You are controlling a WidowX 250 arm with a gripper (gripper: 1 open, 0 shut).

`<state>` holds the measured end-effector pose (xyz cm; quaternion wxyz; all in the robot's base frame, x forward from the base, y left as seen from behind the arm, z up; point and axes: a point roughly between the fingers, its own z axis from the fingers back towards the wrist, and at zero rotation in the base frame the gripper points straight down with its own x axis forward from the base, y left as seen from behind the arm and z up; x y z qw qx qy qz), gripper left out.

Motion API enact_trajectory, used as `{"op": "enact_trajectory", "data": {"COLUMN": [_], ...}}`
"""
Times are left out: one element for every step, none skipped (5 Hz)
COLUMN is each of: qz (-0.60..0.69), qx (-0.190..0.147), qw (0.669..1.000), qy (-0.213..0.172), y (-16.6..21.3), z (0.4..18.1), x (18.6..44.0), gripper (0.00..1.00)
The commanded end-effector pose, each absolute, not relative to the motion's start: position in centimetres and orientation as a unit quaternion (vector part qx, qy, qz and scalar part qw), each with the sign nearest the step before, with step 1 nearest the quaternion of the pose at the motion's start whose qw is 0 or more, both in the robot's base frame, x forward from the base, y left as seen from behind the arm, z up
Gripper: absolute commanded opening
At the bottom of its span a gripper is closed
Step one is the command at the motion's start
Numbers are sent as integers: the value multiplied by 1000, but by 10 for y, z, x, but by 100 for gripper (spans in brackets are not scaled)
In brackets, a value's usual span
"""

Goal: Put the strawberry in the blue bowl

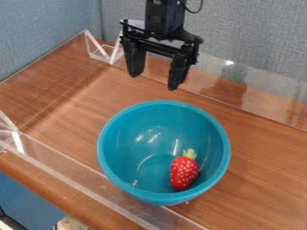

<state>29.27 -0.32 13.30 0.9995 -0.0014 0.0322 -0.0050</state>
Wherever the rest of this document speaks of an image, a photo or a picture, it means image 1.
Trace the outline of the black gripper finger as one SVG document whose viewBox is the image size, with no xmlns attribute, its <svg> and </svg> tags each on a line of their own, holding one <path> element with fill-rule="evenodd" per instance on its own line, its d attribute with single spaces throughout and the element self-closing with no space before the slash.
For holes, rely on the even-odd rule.
<svg viewBox="0 0 307 230">
<path fill-rule="evenodd" d="M 144 72 L 147 52 L 139 47 L 139 42 L 123 37 L 124 58 L 128 74 L 136 77 Z"/>
<path fill-rule="evenodd" d="M 187 73 L 191 67 L 191 60 L 184 54 L 176 54 L 171 62 L 168 89 L 176 90 L 179 85 L 184 82 Z"/>
</svg>

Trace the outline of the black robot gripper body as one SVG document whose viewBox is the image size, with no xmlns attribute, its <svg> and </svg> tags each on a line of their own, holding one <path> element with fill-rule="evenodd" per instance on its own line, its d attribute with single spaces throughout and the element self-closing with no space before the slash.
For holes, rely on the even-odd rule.
<svg viewBox="0 0 307 230">
<path fill-rule="evenodd" d="M 203 39 L 183 27 L 184 14 L 197 13 L 185 5 L 187 0 L 147 0 L 144 20 L 123 18 L 123 37 L 136 40 L 139 47 L 148 53 L 173 58 L 176 54 L 189 57 L 191 65 L 196 63 L 199 46 Z"/>
</svg>

